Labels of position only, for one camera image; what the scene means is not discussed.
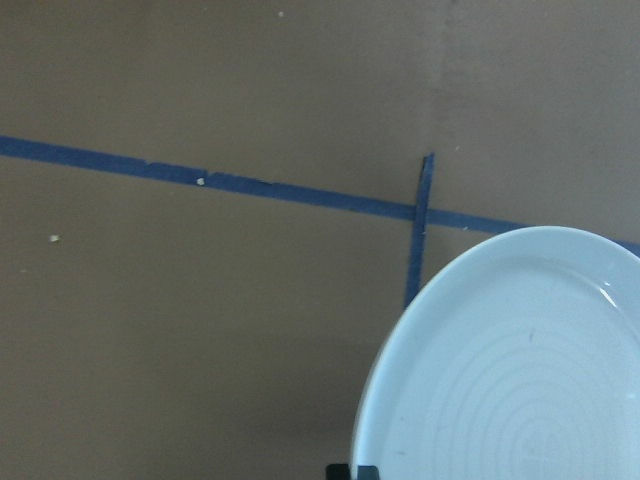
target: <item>plate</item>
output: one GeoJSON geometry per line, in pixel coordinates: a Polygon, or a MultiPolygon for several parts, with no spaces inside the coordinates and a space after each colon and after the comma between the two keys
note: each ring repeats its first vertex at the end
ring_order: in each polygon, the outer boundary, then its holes
{"type": "Polygon", "coordinates": [[[381,480],[640,479],[640,259],[533,227],[443,269],[378,355],[352,444],[381,480]]]}

